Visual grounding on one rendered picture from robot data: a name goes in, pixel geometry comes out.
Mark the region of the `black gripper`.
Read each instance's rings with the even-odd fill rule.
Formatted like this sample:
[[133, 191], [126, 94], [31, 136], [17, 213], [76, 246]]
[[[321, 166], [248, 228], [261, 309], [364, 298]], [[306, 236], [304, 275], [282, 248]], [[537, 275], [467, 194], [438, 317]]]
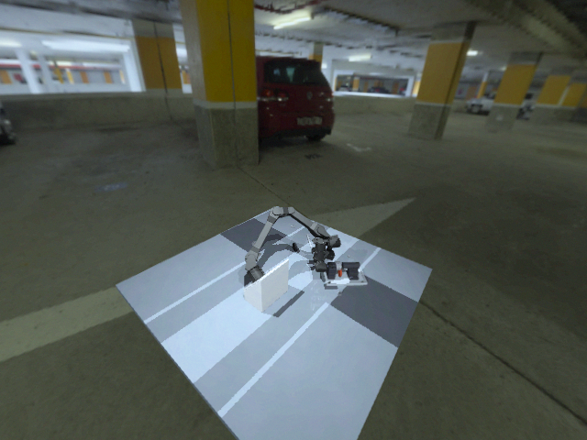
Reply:
[[312, 254], [315, 252], [313, 256], [313, 261], [316, 267], [316, 272], [327, 272], [327, 264], [324, 261], [324, 255], [326, 251], [317, 251], [314, 247], [312, 248]]

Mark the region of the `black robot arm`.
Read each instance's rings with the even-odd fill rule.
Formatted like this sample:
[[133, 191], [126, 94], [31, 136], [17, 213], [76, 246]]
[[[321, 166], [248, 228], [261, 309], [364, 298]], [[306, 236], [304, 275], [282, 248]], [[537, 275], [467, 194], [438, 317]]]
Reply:
[[261, 253], [259, 253], [260, 248], [274, 223], [278, 220], [278, 218], [285, 216], [292, 217], [294, 220], [309, 230], [309, 232], [315, 237], [312, 239], [313, 243], [316, 244], [315, 249], [317, 251], [326, 251], [326, 254], [323, 258], [324, 260], [333, 260], [335, 257], [335, 252], [332, 250], [332, 248], [340, 248], [341, 242], [338, 235], [331, 236], [322, 225], [310, 221], [304, 215], [296, 211], [293, 207], [273, 207], [270, 210], [267, 222], [260, 232], [257, 241], [245, 256], [245, 270], [247, 271], [246, 273], [248, 274], [252, 283], [267, 274], [264, 274], [261, 267], [256, 265], [256, 261], [258, 262], [259, 256], [261, 255]]

